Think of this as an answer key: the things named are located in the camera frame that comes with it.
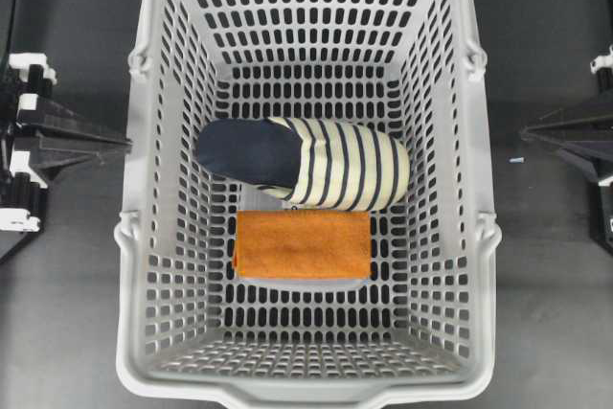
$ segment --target striped slipper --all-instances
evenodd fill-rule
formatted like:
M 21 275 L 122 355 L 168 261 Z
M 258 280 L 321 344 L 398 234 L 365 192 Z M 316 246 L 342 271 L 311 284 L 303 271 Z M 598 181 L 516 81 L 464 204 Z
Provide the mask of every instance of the striped slipper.
M 228 137 L 232 133 L 234 139 L 242 139 L 235 151 L 229 151 L 232 142 L 220 142 L 218 135 L 211 135 L 210 127 L 236 122 L 259 125 L 255 130 L 250 125 L 249 142 L 235 126 L 232 130 L 215 127 L 217 134 L 224 131 Z M 399 201 L 409 184 L 409 156 L 400 142 L 364 126 L 341 122 L 282 117 L 216 121 L 201 133 L 196 156 L 213 173 L 306 208 L 382 210 Z M 244 166 L 237 168 L 236 163 L 241 162 L 237 157 L 250 159 L 255 173 Z M 254 158 L 262 161 L 256 164 Z

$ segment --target black metal stand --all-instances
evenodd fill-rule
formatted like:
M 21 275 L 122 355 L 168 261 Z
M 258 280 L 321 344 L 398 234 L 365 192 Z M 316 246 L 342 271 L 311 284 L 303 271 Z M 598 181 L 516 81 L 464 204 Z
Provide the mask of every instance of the black metal stand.
M 54 82 L 46 77 L 46 65 L 12 67 L 16 0 L 0 0 L 0 4 L 0 18 L 8 18 L 5 29 L 0 30 L 2 261 L 42 232 L 46 195 L 60 170 L 91 160 L 104 163 L 109 156 L 124 155 L 130 142 L 124 134 L 54 101 Z

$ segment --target basket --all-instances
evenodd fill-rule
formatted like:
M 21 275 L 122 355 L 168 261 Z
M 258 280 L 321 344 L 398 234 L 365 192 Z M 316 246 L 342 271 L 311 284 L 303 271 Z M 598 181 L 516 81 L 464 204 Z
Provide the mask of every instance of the basket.
M 483 391 L 501 238 L 485 63 L 472 0 L 143 0 L 115 230 L 123 384 L 242 408 Z M 363 124 L 408 147 L 407 195 L 371 213 L 365 284 L 237 279 L 237 210 L 283 204 L 208 174 L 193 148 L 214 119 L 279 115 Z

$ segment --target orange towel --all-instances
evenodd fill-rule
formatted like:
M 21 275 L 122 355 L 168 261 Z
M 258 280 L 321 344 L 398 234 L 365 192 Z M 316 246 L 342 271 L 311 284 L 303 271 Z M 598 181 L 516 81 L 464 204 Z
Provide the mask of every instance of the orange towel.
M 233 263 L 243 278 L 368 278 L 369 215 L 317 210 L 240 211 Z

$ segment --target dark gray table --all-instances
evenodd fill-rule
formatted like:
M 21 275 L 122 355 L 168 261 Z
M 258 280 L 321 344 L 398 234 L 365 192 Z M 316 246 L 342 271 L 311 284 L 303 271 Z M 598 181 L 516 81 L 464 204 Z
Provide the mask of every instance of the dark gray table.
M 42 50 L 56 96 L 124 129 L 125 59 L 140 0 L 19 0 L 17 51 Z M 413 407 L 609 408 L 613 258 L 588 237 L 580 174 L 522 144 L 530 119 L 594 95 L 605 0 L 476 0 L 487 73 L 498 251 L 494 378 L 478 398 Z M 524 164 L 509 158 L 524 156 Z M 0 266 L 0 408 L 186 408 L 138 398 L 115 374 L 123 163 L 78 167 L 53 188 L 47 230 Z

